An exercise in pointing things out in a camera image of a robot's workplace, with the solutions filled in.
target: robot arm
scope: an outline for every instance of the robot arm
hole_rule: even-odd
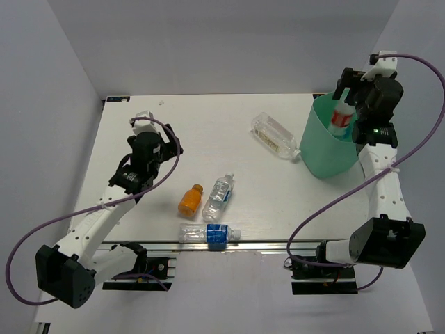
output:
[[[137,120],[131,125],[135,135],[127,141],[132,153],[119,163],[98,204],[134,197],[150,188],[161,163],[177,155],[169,133],[166,132],[170,142],[165,143],[150,121]],[[42,246],[35,256],[39,288],[78,308],[89,299],[95,286],[105,280],[129,271],[145,272],[147,251],[136,243],[126,242],[108,254],[95,256],[108,233],[141,198],[91,212],[55,246]]]
[[[381,51],[379,54],[394,54]],[[365,179],[377,175],[396,161],[397,136],[389,121],[403,95],[395,80],[396,58],[375,61],[368,72],[350,68],[343,71],[334,99],[345,87],[350,88],[346,103],[357,110],[353,141]],[[403,200],[397,170],[366,187],[369,199],[368,221],[350,239],[326,241],[321,256],[328,262],[341,264],[367,263],[382,267],[403,268],[425,237],[422,224],[414,223]]]

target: clear plastic container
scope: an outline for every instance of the clear plastic container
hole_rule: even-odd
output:
[[[300,154],[293,134],[267,113],[261,113],[253,119],[252,133],[282,159],[292,160]]]
[[[226,174],[216,180],[209,199],[202,210],[202,218],[207,223],[217,223],[223,215],[224,209],[230,199],[234,188],[234,175]]]
[[[226,244],[239,240],[240,230],[232,230],[227,225],[219,224],[181,224],[179,227],[179,242],[195,244]]]

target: green cup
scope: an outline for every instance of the green cup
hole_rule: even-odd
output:
[[[352,131],[345,138],[338,139],[327,130],[338,103],[332,99],[332,94],[314,100],[300,144],[302,160],[311,173],[321,179],[346,172],[358,160]],[[354,114],[350,127],[356,119]]]

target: gray wall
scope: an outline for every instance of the gray wall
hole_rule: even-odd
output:
[[[445,3],[443,1],[401,1],[374,50],[395,49],[421,56],[445,74]],[[400,142],[400,156],[413,148],[431,130],[443,102],[435,75],[422,64],[399,60],[398,80],[405,95],[395,111],[394,124]],[[436,332],[445,333],[445,124],[432,140],[400,165],[400,180],[407,207],[415,221],[425,224],[426,239],[411,261],[431,322]]]
[[[0,0],[0,265],[31,228],[72,210],[101,104],[46,0]],[[37,300],[34,256],[65,224],[31,237],[13,262],[13,282]],[[2,333],[24,333],[35,308],[0,280]]]
[[[397,0],[49,0],[99,95],[326,91]]]

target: orange juice bottle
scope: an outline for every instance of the orange juice bottle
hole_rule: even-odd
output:
[[[195,184],[192,189],[187,191],[178,205],[179,212],[184,216],[192,217],[197,207],[200,206],[202,190],[202,186]]]

